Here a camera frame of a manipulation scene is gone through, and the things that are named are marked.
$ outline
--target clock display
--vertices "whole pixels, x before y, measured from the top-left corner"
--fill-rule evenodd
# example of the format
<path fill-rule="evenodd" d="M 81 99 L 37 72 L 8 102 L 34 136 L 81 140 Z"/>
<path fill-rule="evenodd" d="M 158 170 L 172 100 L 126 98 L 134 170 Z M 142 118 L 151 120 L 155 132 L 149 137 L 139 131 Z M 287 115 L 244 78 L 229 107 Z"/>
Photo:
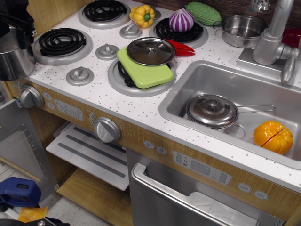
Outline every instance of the clock display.
<path fill-rule="evenodd" d="M 56 99 L 55 99 L 55 104 L 59 111 L 67 115 L 70 115 L 76 119 L 79 119 L 81 121 L 84 120 L 84 114 L 82 110 Z"/>

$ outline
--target blue tool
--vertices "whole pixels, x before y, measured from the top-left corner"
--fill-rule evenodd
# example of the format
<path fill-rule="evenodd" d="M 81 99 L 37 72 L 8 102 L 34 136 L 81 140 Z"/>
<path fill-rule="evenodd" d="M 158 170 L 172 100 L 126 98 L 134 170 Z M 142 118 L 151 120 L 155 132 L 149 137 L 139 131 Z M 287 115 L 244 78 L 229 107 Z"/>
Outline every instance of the blue tool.
<path fill-rule="evenodd" d="M 32 180 L 10 177 L 0 183 L 0 205 L 34 207 L 39 204 L 41 194 Z"/>

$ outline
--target green cutting board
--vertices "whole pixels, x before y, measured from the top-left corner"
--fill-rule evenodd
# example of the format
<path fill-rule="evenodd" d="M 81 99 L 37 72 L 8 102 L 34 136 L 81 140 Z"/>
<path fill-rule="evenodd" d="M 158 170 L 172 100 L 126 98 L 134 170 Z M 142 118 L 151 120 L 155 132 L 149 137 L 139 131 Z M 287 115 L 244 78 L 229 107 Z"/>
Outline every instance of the green cutting board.
<path fill-rule="evenodd" d="M 174 73 L 167 65 L 146 66 L 136 63 L 127 54 L 127 47 L 117 53 L 122 66 L 139 88 L 145 89 L 152 86 L 169 82 L 173 79 Z"/>

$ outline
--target toy pepper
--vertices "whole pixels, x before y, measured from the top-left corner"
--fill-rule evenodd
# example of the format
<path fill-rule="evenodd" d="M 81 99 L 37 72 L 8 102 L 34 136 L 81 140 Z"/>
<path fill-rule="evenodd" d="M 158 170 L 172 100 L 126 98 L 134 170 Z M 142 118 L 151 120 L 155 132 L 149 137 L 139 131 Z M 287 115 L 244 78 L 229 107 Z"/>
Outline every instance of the toy pepper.
<path fill-rule="evenodd" d="M 148 5 L 134 7 L 130 13 L 130 18 L 141 28 L 152 25 L 154 17 L 155 11 Z"/>

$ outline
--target oven rack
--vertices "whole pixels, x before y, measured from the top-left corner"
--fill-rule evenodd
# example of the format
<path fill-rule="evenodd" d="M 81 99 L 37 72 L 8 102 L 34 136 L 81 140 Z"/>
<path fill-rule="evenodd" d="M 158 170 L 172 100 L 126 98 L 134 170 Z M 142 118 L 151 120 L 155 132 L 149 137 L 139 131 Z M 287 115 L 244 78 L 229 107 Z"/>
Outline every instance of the oven rack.
<path fill-rule="evenodd" d="M 129 185 L 126 151 L 76 124 L 69 123 L 46 150 L 122 191 Z"/>

